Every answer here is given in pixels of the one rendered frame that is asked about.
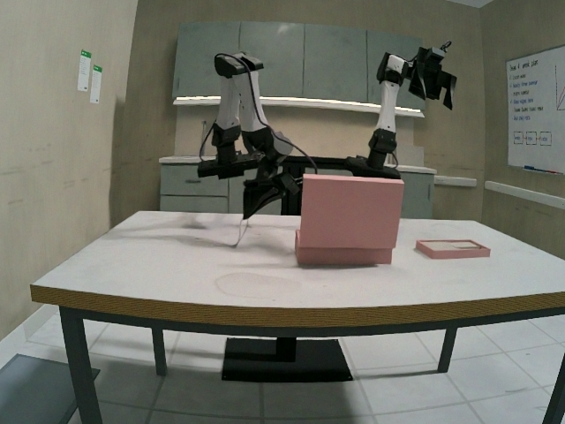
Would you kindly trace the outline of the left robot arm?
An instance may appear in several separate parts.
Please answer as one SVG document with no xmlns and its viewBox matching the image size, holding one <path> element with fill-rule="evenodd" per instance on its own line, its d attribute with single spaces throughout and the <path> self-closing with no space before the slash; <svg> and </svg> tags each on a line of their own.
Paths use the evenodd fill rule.
<svg viewBox="0 0 565 424">
<path fill-rule="evenodd" d="M 419 47 L 418 52 L 417 59 L 414 59 L 413 64 L 405 62 L 405 60 L 393 56 L 393 54 L 385 53 L 377 71 L 377 80 L 381 90 L 380 117 L 376 126 L 377 130 L 373 131 L 373 136 L 368 143 L 371 150 L 366 161 L 347 156 L 349 165 L 396 178 L 401 177 L 397 169 L 384 165 L 387 153 L 391 154 L 397 146 L 395 128 L 397 92 L 404 79 L 411 80 L 416 62 L 421 62 L 426 67 L 430 65 L 441 70 L 441 60 L 445 57 L 447 48 L 442 46 L 440 49 Z M 387 65 L 388 67 L 386 67 Z"/>
</svg>

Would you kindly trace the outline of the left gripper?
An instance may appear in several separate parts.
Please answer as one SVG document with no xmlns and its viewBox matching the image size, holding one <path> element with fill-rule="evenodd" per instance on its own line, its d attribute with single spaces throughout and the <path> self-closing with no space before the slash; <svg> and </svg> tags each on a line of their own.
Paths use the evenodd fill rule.
<svg viewBox="0 0 565 424">
<path fill-rule="evenodd" d="M 440 100 L 441 88 L 444 87 L 447 91 L 443 105 L 452 110 L 456 80 L 455 75 L 417 62 L 408 91 L 424 101 L 426 98 Z"/>
</svg>

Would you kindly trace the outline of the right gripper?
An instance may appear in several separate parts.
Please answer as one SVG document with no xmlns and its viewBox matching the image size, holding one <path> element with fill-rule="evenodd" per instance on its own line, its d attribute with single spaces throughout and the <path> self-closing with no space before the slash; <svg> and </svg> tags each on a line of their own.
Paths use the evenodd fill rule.
<svg viewBox="0 0 565 424">
<path fill-rule="evenodd" d="M 274 164 L 262 163 L 258 166 L 256 179 L 243 182 L 246 187 L 243 193 L 243 220 L 249 219 L 268 203 L 285 196 L 284 188 L 271 178 L 277 175 L 277 172 Z"/>
</svg>

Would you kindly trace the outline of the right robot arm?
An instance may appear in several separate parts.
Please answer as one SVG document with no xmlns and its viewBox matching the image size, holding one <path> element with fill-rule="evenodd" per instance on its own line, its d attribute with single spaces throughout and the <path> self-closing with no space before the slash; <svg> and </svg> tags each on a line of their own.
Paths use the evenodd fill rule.
<svg viewBox="0 0 565 424">
<path fill-rule="evenodd" d="M 214 170 L 256 162 L 259 162 L 259 165 L 272 163 L 278 169 L 279 163 L 292 152 L 293 146 L 278 140 L 267 126 L 258 120 L 257 111 L 261 121 L 267 124 L 258 86 L 258 70 L 264 68 L 263 63 L 245 51 L 230 55 L 245 62 L 249 72 L 235 58 L 226 56 L 216 58 L 215 70 L 221 79 L 221 97 L 211 144 L 216 147 L 218 158 L 200 162 L 198 169 L 199 171 Z M 239 124 L 239 102 L 242 124 Z M 248 154 L 236 153 L 234 141 L 238 140 L 240 131 Z M 271 178 L 284 189 L 288 188 L 293 195 L 303 187 L 303 177 L 294 179 L 288 171 Z"/>
</svg>

